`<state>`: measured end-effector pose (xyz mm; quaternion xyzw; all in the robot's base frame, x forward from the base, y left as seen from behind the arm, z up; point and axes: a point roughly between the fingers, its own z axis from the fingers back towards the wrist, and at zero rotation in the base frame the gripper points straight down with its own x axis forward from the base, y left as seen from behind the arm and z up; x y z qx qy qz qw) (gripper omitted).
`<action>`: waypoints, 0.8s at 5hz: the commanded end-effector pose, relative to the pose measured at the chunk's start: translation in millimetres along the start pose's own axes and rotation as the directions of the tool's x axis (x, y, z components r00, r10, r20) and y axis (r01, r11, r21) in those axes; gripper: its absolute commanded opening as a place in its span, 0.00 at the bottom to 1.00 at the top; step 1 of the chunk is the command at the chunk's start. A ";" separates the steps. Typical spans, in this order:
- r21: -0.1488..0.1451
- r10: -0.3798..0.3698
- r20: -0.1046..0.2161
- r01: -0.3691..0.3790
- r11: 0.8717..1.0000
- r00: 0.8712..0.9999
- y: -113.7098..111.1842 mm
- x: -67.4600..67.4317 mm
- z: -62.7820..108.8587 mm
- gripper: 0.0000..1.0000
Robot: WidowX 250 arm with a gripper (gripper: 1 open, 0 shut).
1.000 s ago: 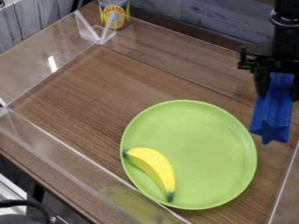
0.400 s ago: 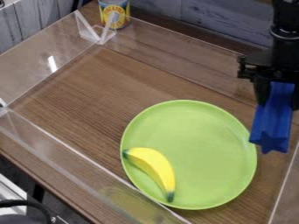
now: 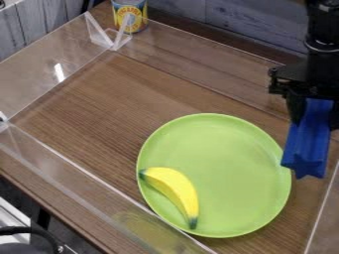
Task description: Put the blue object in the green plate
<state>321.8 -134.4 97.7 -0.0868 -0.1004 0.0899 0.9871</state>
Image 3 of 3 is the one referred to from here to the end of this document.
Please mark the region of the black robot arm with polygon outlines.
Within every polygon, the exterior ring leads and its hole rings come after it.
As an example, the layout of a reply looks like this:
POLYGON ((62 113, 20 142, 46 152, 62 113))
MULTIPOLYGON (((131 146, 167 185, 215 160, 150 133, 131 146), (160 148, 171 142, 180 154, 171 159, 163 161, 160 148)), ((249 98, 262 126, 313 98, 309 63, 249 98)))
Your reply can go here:
POLYGON ((339 129, 339 0, 305 0, 307 32, 303 62, 269 70, 269 92, 286 99, 290 119, 299 124, 307 99, 330 100, 329 127, 339 129))

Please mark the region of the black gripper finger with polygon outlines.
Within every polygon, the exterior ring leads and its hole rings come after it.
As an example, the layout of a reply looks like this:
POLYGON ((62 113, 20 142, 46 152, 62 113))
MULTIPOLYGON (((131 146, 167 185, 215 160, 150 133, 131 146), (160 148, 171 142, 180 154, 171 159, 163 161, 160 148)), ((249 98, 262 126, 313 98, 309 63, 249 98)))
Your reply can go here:
POLYGON ((306 106, 307 106, 306 98, 289 95, 286 98, 286 103, 287 103, 287 110, 289 110, 291 122, 294 124, 298 124, 302 120, 302 117, 306 111, 306 106))
POLYGON ((339 100, 334 101, 333 109, 330 111, 330 129, 339 129, 339 100))

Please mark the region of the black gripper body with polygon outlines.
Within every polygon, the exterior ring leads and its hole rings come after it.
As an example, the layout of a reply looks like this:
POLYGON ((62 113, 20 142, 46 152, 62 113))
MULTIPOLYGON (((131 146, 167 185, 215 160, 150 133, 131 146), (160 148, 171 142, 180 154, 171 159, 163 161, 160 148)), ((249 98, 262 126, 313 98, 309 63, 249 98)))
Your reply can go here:
POLYGON ((294 63, 273 67, 267 74, 273 94, 339 100, 339 64, 294 63))

